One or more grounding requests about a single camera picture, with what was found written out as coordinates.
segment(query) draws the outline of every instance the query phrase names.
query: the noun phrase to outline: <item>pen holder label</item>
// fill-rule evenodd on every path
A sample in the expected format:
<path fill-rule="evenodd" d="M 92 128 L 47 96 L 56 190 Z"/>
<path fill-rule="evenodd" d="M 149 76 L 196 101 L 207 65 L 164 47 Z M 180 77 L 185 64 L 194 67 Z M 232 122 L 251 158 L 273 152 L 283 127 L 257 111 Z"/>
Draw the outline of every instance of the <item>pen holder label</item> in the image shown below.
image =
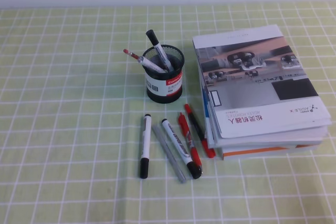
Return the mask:
<path fill-rule="evenodd" d="M 147 89 L 153 94 L 168 97 L 175 95 L 182 88 L 182 72 L 169 80 L 155 80 L 145 73 Z"/>
<path fill-rule="evenodd" d="M 146 88 L 148 97 L 157 103 L 170 103 L 176 101 L 182 94 L 182 67 L 184 56 L 182 52 L 173 46 L 162 45 L 174 71 L 157 73 L 146 67 L 145 70 Z M 154 47 L 149 48 L 144 54 L 151 62 L 163 68 L 158 53 Z"/>

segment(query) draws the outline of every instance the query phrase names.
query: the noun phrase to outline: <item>black marker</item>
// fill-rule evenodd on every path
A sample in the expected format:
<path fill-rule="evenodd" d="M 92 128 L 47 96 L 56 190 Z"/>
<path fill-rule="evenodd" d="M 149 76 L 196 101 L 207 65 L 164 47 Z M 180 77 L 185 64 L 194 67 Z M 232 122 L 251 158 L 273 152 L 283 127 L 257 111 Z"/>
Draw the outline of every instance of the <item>black marker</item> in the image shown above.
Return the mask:
<path fill-rule="evenodd" d="M 143 118 L 145 130 L 142 132 L 142 155 L 140 160 L 140 178 L 148 177 L 149 146 L 151 144 L 151 115 L 146 114 Z"/>
<path fill-rule="evenodd" d="M 176 133 L 173 131 L 172 126 L 170 125 L 170 122 L 167 119 L 162 120 L 162 126 L 166 130 L 169 138 L 172 140 L 173 144 L 175 145 L 175 148 L 180 153 L 180 156 L 186 166 L 189 169 L 189 172 L 193 176 L 194 179 L 198 179 L 202 175 L 202 171 L 196 165 L 196 163 L 191 159 L 190 155 L 188 154 L 187 150 L 183 146 L 181 140 L 176 135 Z"/>
<path fill-rule="evenodd" d="M 172 64 L 170 63 L 170 61 L 168 60 L 168 57 L 167 57 L 166 53 L 164 52 L 161 44 L 159 43 L 154 31 L 153 30 L 148 30 L 146 32 L 146 35 L 147 35 L 148 39 L 151 41 L 152 45 L 154 46 L 156 52 L 158 52 L 160 60 L 164 65 L 164 68 L 168 72 L 174 71 L 174 68 L 173 68 Z"/>

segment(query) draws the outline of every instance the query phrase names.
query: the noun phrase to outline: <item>printed photo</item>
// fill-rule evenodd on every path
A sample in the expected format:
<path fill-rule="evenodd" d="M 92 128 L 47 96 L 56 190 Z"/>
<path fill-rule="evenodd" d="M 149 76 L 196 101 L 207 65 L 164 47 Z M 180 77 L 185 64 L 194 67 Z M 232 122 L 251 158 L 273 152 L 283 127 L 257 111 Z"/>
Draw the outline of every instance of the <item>printed photo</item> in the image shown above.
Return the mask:
<path fill-rule="evenodd" d="M 214 109 L 316 96 L 284 37 L 196 50 Z"/>

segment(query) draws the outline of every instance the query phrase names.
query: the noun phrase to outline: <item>red pen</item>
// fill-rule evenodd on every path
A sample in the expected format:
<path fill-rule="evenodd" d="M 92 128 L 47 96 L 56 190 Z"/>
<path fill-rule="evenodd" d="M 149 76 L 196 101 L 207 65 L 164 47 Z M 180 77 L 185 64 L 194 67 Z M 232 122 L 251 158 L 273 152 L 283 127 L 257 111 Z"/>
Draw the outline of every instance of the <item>red pen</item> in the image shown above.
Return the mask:
<path fill-rule="evenodd" d="M 191 123 L 194 125 L 195 127 L 195 130 L 197 132 L 197 135 L 199 137 L 199 139 L 201 140 L 202 142 L 202 145 L 203 145 L 203 148 L 204 148 L 204 151 L 206 153 L 206 155 L 209 157 L 209 158 L 213 158 L 214 156 L 216 156 L 216 153 L 215 153 L 215 150 L 212 149 L 212 148 L 209 148 L 208 147 L 208 142 L 207 142 L 207 139 L 205 138 L 204 136 L 204 132 L 202 131 L 200 125 L 198 124 L 197 120 L 196 120 L 196 117 L 194 116 L 192 110 L 190 109 L 189 105 L 188 104 L 185 104 L 184 105 L 184 108 L 185 108 L 185 111 L 187 112 L 188 114 L 188 118 L 189 120 L 191 121 Z"/>
<path fill-rule="evenodd" d="M 182 113 L 180 113 L 180 116 L 178 117 L 178 120 L 179 120 L 178 121 L 179 125 L 181 126 L 181 129 L 182 129 L 182 133 L 183 133 L 184 137 L 187 138 L 187 140 L 188 140 L 188 146 L 189 146 L 189 149 L 190 149 L 191 158 L 196 163 L 196 165 L 198 165 L 200 167 L 200 169 L 202 171 L 202 163 L 201 163 L 200 157 L 198 155 L 197 149 L 195 147 L 194 141 L 191 138 L 191 133 L 190 133 L 190 130 L 189 130 L 189 127 L 188 127 L 188 124 L 187 124 L 187 120 L 185 119 L 185 116 Z"/>

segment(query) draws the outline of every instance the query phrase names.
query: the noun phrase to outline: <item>logo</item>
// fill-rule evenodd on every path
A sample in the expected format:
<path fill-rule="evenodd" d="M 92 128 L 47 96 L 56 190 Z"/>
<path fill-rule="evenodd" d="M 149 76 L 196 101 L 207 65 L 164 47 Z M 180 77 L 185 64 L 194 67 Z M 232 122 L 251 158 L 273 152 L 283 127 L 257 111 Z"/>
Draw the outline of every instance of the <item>logo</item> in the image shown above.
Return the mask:
<path fill-rule="evenodd" d="M 313 109 L 317 109 L 316 107 L 314 107 L 314 104 L 311 106 L 310 112 L 313 112 Z"/>
<path fill-rule="evenodd" d="M 171 85 L 173 83 L 176 83 L 177 81 L 180 80 L 181 76 L 182 76 L 182 72 L 178 76 L 176 76 L 174 79 L 166 80 L 166 85 Z"/>
<path fill-rule="evenodd" d="M 314 104 L 313 104 L 311 107 L 302 107 L 302 108 L 290 110 L 290 113 L 296 113 L 296 112 L 300 112 L 300 113 L 313 112 L 314 110 L 317 110 L 317 109 L 318 108 L 314 107 Z"/>

